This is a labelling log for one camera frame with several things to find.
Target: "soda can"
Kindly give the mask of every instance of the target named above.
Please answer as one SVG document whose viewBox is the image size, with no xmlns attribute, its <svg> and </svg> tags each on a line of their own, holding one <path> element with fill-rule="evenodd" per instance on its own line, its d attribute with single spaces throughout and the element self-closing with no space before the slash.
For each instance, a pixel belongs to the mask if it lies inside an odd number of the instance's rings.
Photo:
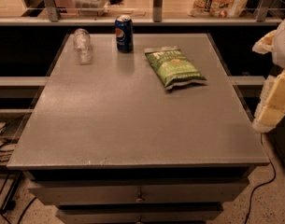
<svg viewBox="0 0 285 224">
<path fill-rule="evenodd" d="M 133 22 L 130 16 L 120 15 L 115 20 L 117 49 L 120 52 L 133 50 Z"/>
</svg>

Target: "can lid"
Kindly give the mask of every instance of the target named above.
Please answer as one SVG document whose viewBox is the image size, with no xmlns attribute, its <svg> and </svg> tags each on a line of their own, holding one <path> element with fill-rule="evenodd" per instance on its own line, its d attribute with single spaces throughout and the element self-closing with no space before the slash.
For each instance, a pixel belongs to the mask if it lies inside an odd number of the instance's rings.
<svg viewBox="0 0 285 224">
<path fill-rule="evenodd" d="M 131 17 L 129 15 L 120 15 L 116 18 L 117 21 L 130 21 Z"/>
</svg>

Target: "floor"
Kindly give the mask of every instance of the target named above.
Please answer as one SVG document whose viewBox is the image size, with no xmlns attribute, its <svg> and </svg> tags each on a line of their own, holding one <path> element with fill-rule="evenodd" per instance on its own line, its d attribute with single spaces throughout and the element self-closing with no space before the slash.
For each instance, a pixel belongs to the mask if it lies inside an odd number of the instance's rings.
<svg viewBox="0 0 285 224">
<path fill-rule="evenodd" d="M 252 198 L 251 213 L 248 224 L 283 224 L 285 223 L 285 169 L 277 153 L 268 141 L 266 136 L 262 136 L 264 149 L 276 169 L 276 179 L 263 187 L 256 189 Z M 245 221 L 249 210 L 249 199 L 252 190 L 259 184 L 267 182 L 274 176 L 271 165 L 257 167 L 249 175 L 249 185 L 242 193 L 230 203 L 224 203 L 224 211 L 214 220 L 209 220 L 207 224 L 242 224 Z M 0 174 L 0 189 L 4 183 L 6 175 Z M 3 194 L 0 197 L 0 207 L 5 198 L 7 190 L 12 183 L 12 176 L 8 180 Z M 13 198 L 15 207 L 8 210 L 4 216 L 9 223 L 19 223 L 18 220 L 22 211 L 34 196 L 27 190 L 28 179 L 24 178 Z M 56 208 L 45 206 L 39 200 L 35 200 L 27 209 L 27 212 L 21 220 L 21 224 L 60 224 L 62 223 L 55 217 Z M 0 224 L 8 224 L 0 216 Z"/>
</svg>

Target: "desk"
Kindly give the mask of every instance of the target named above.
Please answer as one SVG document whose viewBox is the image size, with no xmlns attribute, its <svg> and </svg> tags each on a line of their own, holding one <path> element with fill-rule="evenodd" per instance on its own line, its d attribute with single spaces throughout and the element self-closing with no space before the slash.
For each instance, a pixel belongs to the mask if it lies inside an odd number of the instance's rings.
<svg viewBox="0 0 285 224">
<path fill-rule="evenodd" d="M 89 65 L 67 39 L 7 167 L 65 223 L 214 218 L 269 160 L 208 36 L 91 37 Z M 143 50 L 174 45 L 206 86 L 164 89 Z"/>
</svg>

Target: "plastic container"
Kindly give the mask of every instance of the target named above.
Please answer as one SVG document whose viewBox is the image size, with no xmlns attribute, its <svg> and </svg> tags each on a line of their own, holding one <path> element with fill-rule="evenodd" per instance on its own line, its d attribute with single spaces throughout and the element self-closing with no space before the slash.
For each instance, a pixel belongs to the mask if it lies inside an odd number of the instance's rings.
<svg viewBox="0 0 285 224">
<path fill-rule="evenodd" d="M 92 61 L 93 47 L 89 33 L 79 28 L 74 33 L 74 51 L 80 64 L 88 64 Z"/>
</svg>

